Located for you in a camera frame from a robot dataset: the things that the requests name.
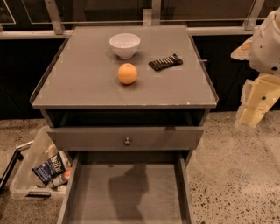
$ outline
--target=terrazzo floor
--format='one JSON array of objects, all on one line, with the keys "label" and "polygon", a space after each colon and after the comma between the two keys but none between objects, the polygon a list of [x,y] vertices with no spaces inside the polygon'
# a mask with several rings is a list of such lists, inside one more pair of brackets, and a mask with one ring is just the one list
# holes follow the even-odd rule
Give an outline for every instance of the terrazzo floor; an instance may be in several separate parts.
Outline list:
[{"label": "terrazzo floor", "polygon": [[[254,129],[236,127],[235,115],[209,114],[186,168],[193,223],[280,223],[280,111],[270,111]],[[0,121],[0,176],[15,145],[31,141],[44,125]],[[10,193],[14,172],[0,194],[0,223],[56,223],[62,199]]]}]

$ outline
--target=drawer front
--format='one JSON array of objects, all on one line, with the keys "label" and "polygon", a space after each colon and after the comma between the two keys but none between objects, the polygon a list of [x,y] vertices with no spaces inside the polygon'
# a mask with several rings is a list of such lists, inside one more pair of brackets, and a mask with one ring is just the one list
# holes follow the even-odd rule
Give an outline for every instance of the drawer front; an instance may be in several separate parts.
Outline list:
[{"label": "drawer front", "polygon": [[57,128],[48,135],[61,151],[180,151],[195,149],[203,127]]}]

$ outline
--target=orange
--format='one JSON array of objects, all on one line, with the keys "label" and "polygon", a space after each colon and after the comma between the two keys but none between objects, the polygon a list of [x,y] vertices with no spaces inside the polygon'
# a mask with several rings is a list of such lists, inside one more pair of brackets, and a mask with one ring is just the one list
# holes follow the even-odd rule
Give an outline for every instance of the orange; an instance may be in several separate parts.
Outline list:
[{"label": "orange", "polygon": [[132,84],[137,79],[137,69],[132,64],[125,63],[119,67],[118,77],[123,84]]}]

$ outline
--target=snack package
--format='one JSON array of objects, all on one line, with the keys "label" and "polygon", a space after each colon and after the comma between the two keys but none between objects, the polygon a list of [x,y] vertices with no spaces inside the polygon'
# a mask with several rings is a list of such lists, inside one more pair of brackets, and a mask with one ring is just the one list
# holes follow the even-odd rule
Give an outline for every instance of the snack package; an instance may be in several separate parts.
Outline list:
[{"label": "snack package", "polygon": [[71,167],[71,163],[68,160],[67,155],[64,151],[59,151],[42,165],[32,168],[32,171],[39,177],[43,184],[47,186],[51,179],[64,173],[69,167]]}]

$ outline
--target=open drawer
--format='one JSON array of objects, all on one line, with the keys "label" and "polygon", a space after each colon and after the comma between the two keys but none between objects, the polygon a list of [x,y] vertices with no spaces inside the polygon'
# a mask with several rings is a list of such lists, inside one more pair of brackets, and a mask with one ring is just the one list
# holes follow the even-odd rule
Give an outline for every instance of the open drawer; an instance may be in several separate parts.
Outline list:
[{"label": "open drawer", "polygon": [[183,151],[195,149],[203,127],[52,128],[60,151]]},{"label": "open drawer", "polygon": [[79,152],[58,224],[192,223],[188,193],[182,152]]}]

